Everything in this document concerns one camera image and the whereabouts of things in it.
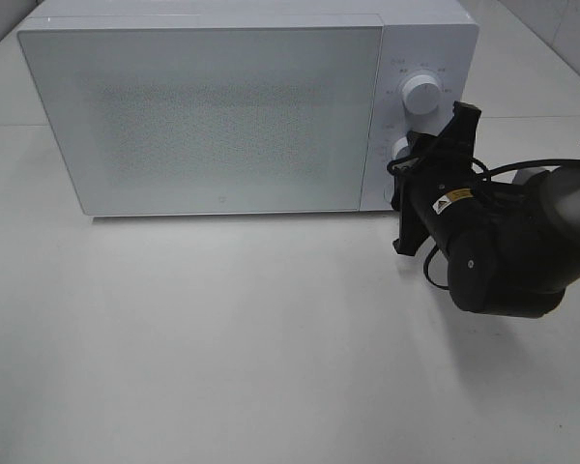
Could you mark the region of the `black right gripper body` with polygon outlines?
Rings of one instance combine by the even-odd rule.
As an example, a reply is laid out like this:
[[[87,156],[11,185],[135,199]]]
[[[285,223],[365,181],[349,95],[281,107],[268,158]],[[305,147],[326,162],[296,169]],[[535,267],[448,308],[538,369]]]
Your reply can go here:
[[[433,233],[434,202],[474,175],[473,153],[465,143],[411,131],[406,146],[389,161],[393,178],[390,204],[398,212],[399,237],[393,242],[401,255],[414,256]]]

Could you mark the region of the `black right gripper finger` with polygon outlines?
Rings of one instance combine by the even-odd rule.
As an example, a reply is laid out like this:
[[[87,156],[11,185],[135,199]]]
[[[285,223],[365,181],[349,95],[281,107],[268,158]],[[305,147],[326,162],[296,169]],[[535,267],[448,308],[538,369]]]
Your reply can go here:
[[[474,145],[482,111],[475,105],[455,101],[452,117],[440,132],[439,137],[455,145]]]

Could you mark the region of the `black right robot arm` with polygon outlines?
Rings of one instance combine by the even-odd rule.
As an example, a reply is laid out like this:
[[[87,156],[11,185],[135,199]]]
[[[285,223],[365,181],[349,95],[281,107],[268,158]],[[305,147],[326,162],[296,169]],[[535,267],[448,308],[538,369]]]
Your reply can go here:
[[[459,309],[537,319],[580,278],[580,159],[488,168],[474,155],[479,118],[459,101],[438,134],[407,133],[407,154],[387,166],[393,246],[412,256],[432,240]]]

